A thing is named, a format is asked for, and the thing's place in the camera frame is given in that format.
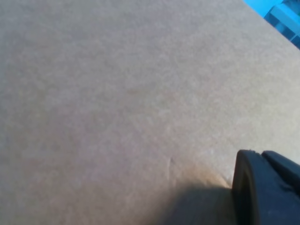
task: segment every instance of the cardboard surface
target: cardboard surface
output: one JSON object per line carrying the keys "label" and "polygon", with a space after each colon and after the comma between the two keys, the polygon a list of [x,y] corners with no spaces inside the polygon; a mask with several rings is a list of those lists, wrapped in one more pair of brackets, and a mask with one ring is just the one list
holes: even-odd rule
{"label": "cardboard surface", "polygon": [[2,225],[234,224],[239,149],[300,162],[300,52],[242,0],[0,5]]}

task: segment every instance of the brown cardboard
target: brown cardboard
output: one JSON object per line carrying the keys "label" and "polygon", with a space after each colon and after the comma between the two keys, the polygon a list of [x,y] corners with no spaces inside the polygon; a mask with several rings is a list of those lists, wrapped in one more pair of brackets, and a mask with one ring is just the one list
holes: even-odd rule
{"label": "brown cardboard", "polygon": [[300,162],[300,52],[242,0],[1,9],[0,224],[234,224],[239,149]]}

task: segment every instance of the black plastic object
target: black plastic object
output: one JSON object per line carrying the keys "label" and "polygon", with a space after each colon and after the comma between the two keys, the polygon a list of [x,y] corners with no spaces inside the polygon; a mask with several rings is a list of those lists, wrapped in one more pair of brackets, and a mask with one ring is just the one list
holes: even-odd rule
{"label": "black plastic object", "polygon": [[273,151],[240,150],[232,196],[239,225],[300,225],[300,165]]}

